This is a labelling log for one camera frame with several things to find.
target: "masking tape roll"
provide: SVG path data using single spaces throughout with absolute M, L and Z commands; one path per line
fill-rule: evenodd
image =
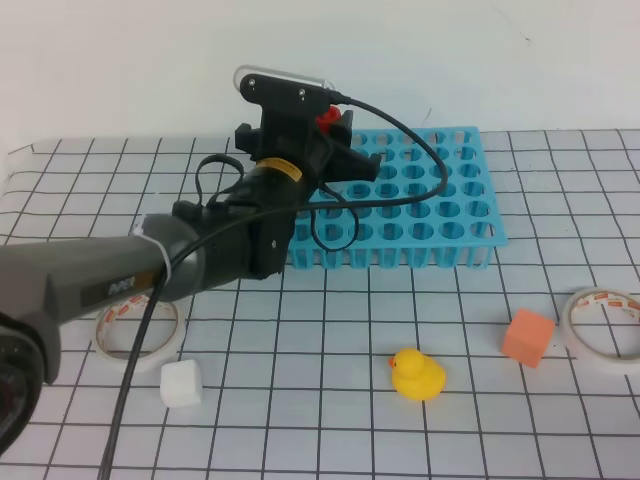
M 96 318 L 96 330 L 93 337 L 96 353 L 119 372 L 124 372 L 128 358 L 115 357 L 109 353 L 105 347 L 107 334 L 119 316 L 124 315 L 134 308 L 142 309 L 146 307 L 148 300 L 146 296 L 142 295 L 132 297 L 124 303 L 118 303 L 107 308 Z M 148 372 L 171 360 L 178 352 L 182 340 L 184 340 L 186 327 L 184 315 L 181 310 L 173 303 L 165 302 L 158 302 L 156 305 L 156 310 L 157 309 L 164 310 L 176 319 L 174 329 L 162 345 L 146 355 L 140 355 L 136 363 L 135 373 Z
M 573 325 L 572 315 L 576 310 L 592 308 L 594 305 L 619 308 L 627 315 L 640 320 L 640 303 L 628 293 L 604 288 L 582 290 L 569 298 L 560 318 L 560 335 L 566 347 L 578 360 L 589 363 L 603 373 L 631 375 L 640 372 L 640 354 L 621 357 L 609 355 L 595 350 L 580 338 Z

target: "orange foam cube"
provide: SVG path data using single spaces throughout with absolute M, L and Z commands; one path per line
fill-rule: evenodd
M 504 336 L 502 353 L 536 368 L 551 341 L 554 327 L 553 320 L 521 308 Z

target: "white foam cube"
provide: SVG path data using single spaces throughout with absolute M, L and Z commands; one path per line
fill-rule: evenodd
M 202 374 L 195 360 L 182 360 L 162 366 L 160 397 L 168 408 L 202 402 Z

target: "rubber duck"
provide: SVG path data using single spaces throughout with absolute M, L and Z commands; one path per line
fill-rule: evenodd
M 393 388 L 411 400 L 436 397 L 447 381 L 444 368 L 415 348 L 399 351 L 389 359 L 389 365 Z

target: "white grid surface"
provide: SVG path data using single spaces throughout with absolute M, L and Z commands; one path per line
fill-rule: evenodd
M 158 372 L 136 376 L 112 478 L 640 478 L 640 376 L 594 374 L 557 338 L 536 370 L 499 353 L 521 307 L 557 319 L 584 287 L 640 294 L 640 131 L 483 141 L 511 239 L 486 270 L 287 268 L 185 299 L 180 355 L 200 363 L 204 403 L 169 412 Z M 15 152 L 0 245 L 125 235 L 142 214 L 195 199 L 195 168 L 223 152 L 250 165 L 226 137 Z M 203 174 L 205 193 L 235 181 L 217 168 Z M 150 340 L 166 327 L 156 321 Z M 599 314 L 579 328 L 599 348 L 638 351 L 636 324 Z M 96 357 L 92 329 L 63 327 L 60 375 L 0 458 L 3 480 L 95 478 L 120 375 Z M 426 405 L 390 384 L 389 355 L 412 345 L 448 373 Z

